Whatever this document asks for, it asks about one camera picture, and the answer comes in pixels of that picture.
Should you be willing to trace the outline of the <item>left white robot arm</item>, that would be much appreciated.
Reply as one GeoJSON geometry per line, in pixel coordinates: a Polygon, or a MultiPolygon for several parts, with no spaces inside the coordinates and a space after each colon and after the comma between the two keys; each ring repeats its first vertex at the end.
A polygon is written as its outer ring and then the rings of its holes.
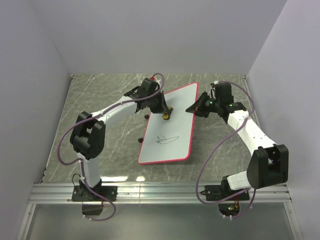
{"type": "Polygon", "coordinates": [[[122,118],[145,108],[149,108],[153,114],[162,114],[164,120],[169,120],[173,111],[167,105],[162,91],[157,92],[155,87],[146,89],[137,86],[101,111],[91,114],[84,111],[78,116],[70,143],[80,160],[81,181],[86,184],[83,195],[89,201],[96,201],[101,196],[97,157],[104,149],[106,131],[122,118]]]}

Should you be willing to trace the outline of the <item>red framed whiteboard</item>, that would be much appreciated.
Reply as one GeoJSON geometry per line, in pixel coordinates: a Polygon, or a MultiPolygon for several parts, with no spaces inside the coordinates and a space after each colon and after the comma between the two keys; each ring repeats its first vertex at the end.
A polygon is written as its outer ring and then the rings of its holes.
{"type": "Polygon", "coordinates": [[[164,94],[173,111],[168,120],[150,114],[137,162],[140,165],[186,160],[191,153],[195,115],[186,112],[198,98],[199,84],[190,83],[164,94]]]}

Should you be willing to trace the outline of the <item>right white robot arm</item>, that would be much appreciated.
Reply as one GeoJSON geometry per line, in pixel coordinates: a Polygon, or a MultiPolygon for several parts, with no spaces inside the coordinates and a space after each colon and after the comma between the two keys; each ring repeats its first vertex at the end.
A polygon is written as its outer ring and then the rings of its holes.
{"type": "Polygon", "coordinates": [[[211,98],[203,92],[199,99],[185,110],[197,117],[207,118],[218,114],[234,129],[251,158],[245,171],[223,177],[216,196],[219,200],[232,200],[249,189],[261,189],[288,181],[289,150],[284,144],[276,144],[250,117],[241,102],[234,102],[230,93],[211,98]]]}

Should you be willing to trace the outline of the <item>yellow whiteboard eraser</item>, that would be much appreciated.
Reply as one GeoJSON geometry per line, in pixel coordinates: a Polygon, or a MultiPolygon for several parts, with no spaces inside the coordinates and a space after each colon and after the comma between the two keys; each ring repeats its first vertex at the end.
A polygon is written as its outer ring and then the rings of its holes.
{"type": "Polygon", "coordinates": [[[173,110],[174,110],[173,107],[169,106],[168,107],[168,112],[162,114],[162,119],[165,120],[165,121],[170,120],[173,110]]]}

